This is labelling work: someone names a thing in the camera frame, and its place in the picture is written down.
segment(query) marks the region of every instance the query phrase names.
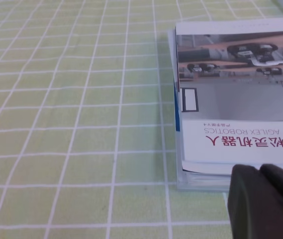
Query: brochure cover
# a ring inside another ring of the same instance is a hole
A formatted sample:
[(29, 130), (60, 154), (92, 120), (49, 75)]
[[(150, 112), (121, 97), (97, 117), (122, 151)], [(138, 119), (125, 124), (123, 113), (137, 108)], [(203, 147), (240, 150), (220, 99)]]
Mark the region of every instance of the brochure cover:
[(283, 168), (283, 18), (182, 22), (169, 43), (181, 178), (215, 186), (234, 164)]

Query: booklet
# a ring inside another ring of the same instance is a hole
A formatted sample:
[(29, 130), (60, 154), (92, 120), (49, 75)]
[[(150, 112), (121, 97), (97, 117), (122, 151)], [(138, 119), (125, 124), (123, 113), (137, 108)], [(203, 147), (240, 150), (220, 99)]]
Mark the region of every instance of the booklet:
[(181, 22), (169, 43), (182, 172), (283, 168), (283, 18)]

